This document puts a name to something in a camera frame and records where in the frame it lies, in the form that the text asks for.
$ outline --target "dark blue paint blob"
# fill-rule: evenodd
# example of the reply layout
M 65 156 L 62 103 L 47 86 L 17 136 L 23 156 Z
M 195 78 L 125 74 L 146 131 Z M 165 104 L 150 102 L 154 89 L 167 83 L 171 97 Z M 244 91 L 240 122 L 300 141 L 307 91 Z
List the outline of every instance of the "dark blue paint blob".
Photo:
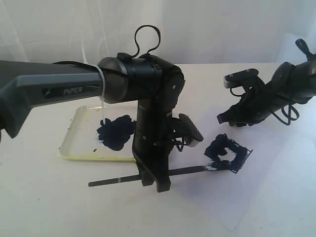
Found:
M 97 129 L 99 140 L 104 146 L 114 151 L 120 151 L 134 133 L 135 123 L 136 121 L 132 121 L 129 115 L 124 115 L 114 121 L 106 118 L 105 124 L 101 120 L 101 127 Z

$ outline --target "white backdrop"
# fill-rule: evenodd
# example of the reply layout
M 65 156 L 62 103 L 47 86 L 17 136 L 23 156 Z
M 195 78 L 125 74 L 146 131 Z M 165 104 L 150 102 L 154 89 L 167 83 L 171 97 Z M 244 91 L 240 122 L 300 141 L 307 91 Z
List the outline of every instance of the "white backdrop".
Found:
M 315 0 L 0 0 L 0 59 L 89 63 L 135 53 L 134 31 L 161 29 L 157 56 L 173 63 L 272 62 L 285 33 L 305 36 Z M 142 52 L 157 42 L 139 34 Z

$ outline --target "white table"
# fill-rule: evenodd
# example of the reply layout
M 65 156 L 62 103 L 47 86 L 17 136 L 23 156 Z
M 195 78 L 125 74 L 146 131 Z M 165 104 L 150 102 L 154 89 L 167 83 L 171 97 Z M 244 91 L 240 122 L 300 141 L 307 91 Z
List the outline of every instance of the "white table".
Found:
M 278 64 L 180 65 L 186 85 L 176 111 L 196 121 L 211 104 L 238 101 L 223 76 L 247 68 L 269 81 Z M 35 108 L 15 139 L 0 144 L 0 236 L 314 236 L 316 157 L 278 157 L 257 198 L 231 232 L 175 192 L 157 193 L 140 182 L 89 188 L 93 180 L 137 173 L 133 163 L 59 158 L 57 149 L 77 107 L 98 98 Z M 285 127 L 274 117 L 264 126 L 314 138 L 316 99 L 296 107 L 301 118 Z M 299 138 L 288 142 L 289 148 Z

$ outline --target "piper logo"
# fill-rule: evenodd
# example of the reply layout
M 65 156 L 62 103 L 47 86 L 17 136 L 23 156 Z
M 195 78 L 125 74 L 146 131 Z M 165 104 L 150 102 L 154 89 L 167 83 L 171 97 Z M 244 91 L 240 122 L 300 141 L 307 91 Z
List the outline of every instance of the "piper logo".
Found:
M 64 95 L 73 95 L 77 93 L 82 93 L 82 87 L 73 87 L 69 89 L 64 89 Z

